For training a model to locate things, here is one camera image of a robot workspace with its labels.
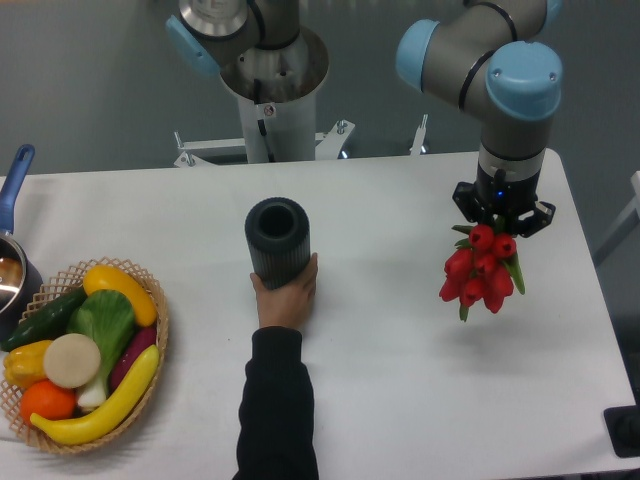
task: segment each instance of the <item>robotic arm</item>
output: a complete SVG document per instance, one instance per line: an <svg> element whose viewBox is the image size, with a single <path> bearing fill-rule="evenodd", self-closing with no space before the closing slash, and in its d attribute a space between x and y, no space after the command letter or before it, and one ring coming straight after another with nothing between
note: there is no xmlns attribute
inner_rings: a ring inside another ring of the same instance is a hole
<svg viewBox="0 0 640 480"><path fill-rule="evenodd" d="M450 25L415 23L398 48L400 77L482 122L474 184L453 199L469 222L528 237L549 225L555 207L536 187L561 97L562 62L530 39L557 16L561 0L465 1Z"/></svg>
<svg viewBox="0 0 640 480"><path fill-rule="evenodd" d="M179 0L167 33L203 75L237 98L249 163L315 158L315 94L329 69L298 0Z"/></svg>

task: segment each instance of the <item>eggplant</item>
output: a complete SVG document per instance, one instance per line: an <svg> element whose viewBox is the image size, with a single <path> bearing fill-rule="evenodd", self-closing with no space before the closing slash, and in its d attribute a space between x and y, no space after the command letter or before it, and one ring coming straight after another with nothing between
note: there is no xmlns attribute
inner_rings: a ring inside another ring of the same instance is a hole
<svg viewBox="0 0 640 480"><path fill-rule="evenodd" d="M156 344L156 327L145 327L138 331L131 340L120 360L116 363L109 377L109 388L113 392L135 362L136 358L144 352L147 347Z"/></svg>

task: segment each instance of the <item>orange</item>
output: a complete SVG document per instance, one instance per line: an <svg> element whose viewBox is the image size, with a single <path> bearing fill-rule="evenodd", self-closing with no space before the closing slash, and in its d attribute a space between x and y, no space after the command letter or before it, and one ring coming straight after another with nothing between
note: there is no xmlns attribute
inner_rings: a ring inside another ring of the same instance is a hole
<svg viewBox="0 0 640 480"><path fill-rule="evenodd" d="M20 415L31 427L32 413L48 420L65 420L73 416L76 408L76 394L73 390L61 388L49 380L33 384L23 394Z"/></svg>

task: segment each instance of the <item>saucepan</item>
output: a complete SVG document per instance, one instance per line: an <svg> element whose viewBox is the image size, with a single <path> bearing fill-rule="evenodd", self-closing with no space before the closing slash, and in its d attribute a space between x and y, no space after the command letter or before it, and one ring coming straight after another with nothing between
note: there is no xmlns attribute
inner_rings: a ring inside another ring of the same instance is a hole
<svg viewBox="0 0 640 480"><path fill-rule="evenodd" d="M0 341L11 335L42 284L40 273L12 237L16 198L34 155L31 145L18 149L0 190Z"/></svg>

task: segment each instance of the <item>ribbed cylinder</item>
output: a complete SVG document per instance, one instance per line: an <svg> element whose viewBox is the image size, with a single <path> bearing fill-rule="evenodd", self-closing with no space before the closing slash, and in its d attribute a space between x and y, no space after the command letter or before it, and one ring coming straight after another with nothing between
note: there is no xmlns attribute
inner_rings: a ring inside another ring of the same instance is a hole
<svg viewBox="0 0 640 480"><path fill-rule="evenodd" d="M309 218L293 200L261 201L247 215L244 230L253 269L268 289L286 285L309 263Z"/></svg>

